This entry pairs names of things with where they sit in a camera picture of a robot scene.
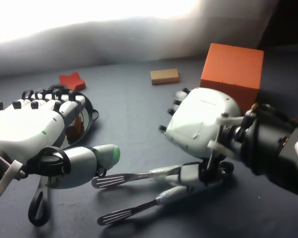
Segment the bright light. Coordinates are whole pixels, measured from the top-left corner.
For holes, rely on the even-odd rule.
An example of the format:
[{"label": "bright light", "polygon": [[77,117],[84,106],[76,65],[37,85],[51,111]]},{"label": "bright light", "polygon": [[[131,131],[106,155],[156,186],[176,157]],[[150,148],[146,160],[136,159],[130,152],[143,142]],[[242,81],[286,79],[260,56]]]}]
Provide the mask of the bright light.
[{"label": "bright light", "polygon": [[183,17],[198,4],[199,0],[0,0],[0,42],[89,21]]}]

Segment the red star-shaped block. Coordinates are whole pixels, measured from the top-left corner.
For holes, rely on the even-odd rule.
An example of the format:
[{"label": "red star-shaped block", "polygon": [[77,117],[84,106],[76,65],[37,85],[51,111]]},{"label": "red star-shaped block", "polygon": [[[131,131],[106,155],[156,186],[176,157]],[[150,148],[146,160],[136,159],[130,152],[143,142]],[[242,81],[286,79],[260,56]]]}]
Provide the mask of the red star-shaped block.
[{"label": "red star-shaped block", "polygon": [[82,80],[78,72],[71,75],[60,75],[60,84],[65,84],[69,89],[80,91],[86,88],[85,81]]}]

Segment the tan rectangular block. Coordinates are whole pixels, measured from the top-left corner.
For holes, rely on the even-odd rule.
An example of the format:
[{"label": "tan rectangular block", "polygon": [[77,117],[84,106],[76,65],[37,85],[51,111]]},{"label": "tan rectangular block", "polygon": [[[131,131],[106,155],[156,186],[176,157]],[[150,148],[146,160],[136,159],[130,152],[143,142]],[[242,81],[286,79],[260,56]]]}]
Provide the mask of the tan rectangular block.
[{"label": "tan rectangular block", "polygon": [[153,85],[163,83],[178,83],[180,81],[178,70],[176,68],[151,71],[150,75]]}]

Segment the gray tabletop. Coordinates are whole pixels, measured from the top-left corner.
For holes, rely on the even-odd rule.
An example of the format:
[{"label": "gray tabletop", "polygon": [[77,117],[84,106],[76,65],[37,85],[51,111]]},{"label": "gray tabletop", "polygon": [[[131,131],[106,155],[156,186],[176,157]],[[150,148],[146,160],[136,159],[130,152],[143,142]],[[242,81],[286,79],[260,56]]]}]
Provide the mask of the gray tabletop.
[{"label": "gray tabletop", "polygon": [[[58,75],[78,71],[86,81],[83,93],[100,117],[84,141],[86,146],[112,143],[121,149],[120,162],[108,172],[146,172],[153,168],[196,161],[160,134],[167,125],[174,92],[199,86],[205,57],[127,65],[80,68],[41,75],[0,79],[0,100],[19,99],[25,88],[48,88]],[[152,86],[151,70],[177,68],[178,84]],[[291,117],[298,115],[298,50],[265,53],[261,98]],[[168,185],[141,180],[113,190],[95,190],[90,182],[66,190],[52,190],[49,222],[34,227],[27,211],[39,176],[13,181],[0,198],[0,237],[297,237],[298,196],[256,177],[234,162],[234,181],[164,207],[154,207],[125,223],[100,227],[97,218],[154,199]]]}]

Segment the wooden block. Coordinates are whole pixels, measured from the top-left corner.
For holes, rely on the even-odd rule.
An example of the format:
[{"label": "wooden block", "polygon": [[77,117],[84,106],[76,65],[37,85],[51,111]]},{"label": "wooden block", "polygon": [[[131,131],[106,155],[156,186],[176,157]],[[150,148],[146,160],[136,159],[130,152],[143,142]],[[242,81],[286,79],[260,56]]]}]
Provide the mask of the wooden block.
[{"label": "wooden block", "polygon": [[211,44],[200,87],[230,95],[245,113],[256,101],[263,58],[260,50]]},{"label": "wooden block", "polygon": [[150,75],[153,85],[163,83],[178,83],[180,81],[178,70],[176,68],[151,71]]}]

